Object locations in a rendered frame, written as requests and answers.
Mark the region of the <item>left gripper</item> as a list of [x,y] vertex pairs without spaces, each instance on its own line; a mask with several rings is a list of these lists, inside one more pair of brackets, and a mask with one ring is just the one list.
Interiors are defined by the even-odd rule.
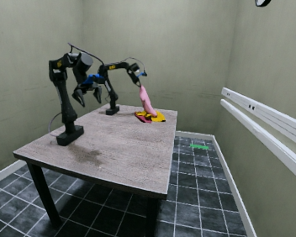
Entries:
[[[144,73],[144,72],[141,72],[139,75],[141,75],[142,73]],[[139,75],[138,75],[138,76],[139,76]],[[135,85],[137,85],[137,84],[136,84],[137,82],[139,82],[139,84],[140,84],[140,79],[138,78],[138,76],[136,76],[134,72],[129,76],[129,77],[132,79],[132,82],[133,82]],[[135,79],[136,79],[137,81],[136,81]],[[138,81],[138,80],[139,80],[139,81]],[[138,86],[138,87],[141,87],[141,85],[137,85],[137,86]]]

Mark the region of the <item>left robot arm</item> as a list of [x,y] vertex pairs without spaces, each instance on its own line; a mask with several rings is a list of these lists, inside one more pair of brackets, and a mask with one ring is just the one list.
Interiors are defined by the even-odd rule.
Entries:
[[[129,64],[128,62],[124,61],[124,62],[105,65],[105,73],[103,75],[103,78],[105,78],[104,85],[107,88],[109,97],[111,99],[110,100],[110,108],[107,109],[106,112],[113,112],[117,108],[120,108],[120,106],[116,106],[116,101],[119,99],[119,97],[118,97],[117,93],[114,94],[114,90],[113,90],[112,85],[108,79],[108,70],[124,68],[126,70],[126,72],[128,73],[128,75],[130,76],[134,71],[137,71],[138,69],[140,69],[136,62],[134,62],[130,66],[128,66],[128,64]],[[98,72],[99,76],[102,75],[102,72],[103,72],[103,65],[101,65],[99,68],[99,72]]]

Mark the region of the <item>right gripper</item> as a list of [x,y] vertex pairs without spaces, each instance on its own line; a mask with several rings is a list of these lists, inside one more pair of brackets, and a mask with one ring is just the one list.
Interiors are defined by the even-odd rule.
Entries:
[[[102,95],[102,87],[98,86],[97,83],[93,83],[93,80],[91,80],[92,75],[89,75],[87,77],[87,75],[85,74],[84,76],[82,74],[76,76],[76,80],[77,80],[77,86],[74,89],[74,93],[72,94],[72,97],[77,100],[84,108],[85,106],[85,102],[83,99],[83,95],[85,95],[87,93],[87,91],[93,91],[94,89],[94,93],[93,96],[97,99],[97,101],[99,102],[99,104],[102,103],[102,99],[101,99],[101,95]],[[78,90],[81,89],[81,90]],[[99,98],[98,98],[99,96]],[[79,98],[81,99],[79,99]]]

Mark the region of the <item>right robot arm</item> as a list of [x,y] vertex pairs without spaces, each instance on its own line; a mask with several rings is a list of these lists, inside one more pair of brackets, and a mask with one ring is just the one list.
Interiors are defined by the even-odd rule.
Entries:
[[[53,65],[52,65],[53,64]],[[66,68],[72,68],[73,74],[76,76],[87,74],[86,72],[93,64],[93,59],[85,52],[65,53],[63,57],[58,60],[49,60],[49,77],[54,83],[61,102],[61,122],[65,124],[65,131],[56,136],[57,139],[65,140],[77,131],[83,128],[81,125],[75,125],[73,121],[77,120],[77,113],[73,109],[68,93],[66,90],[67,71]],[[59,70],[59,71],[53,71]],[[59,81],[58,81],[59,80]],[[92,75],[92,82],[97,84],[104,84],[105,78],[96,77]],[[68,122],[68,123],[67,123]]]

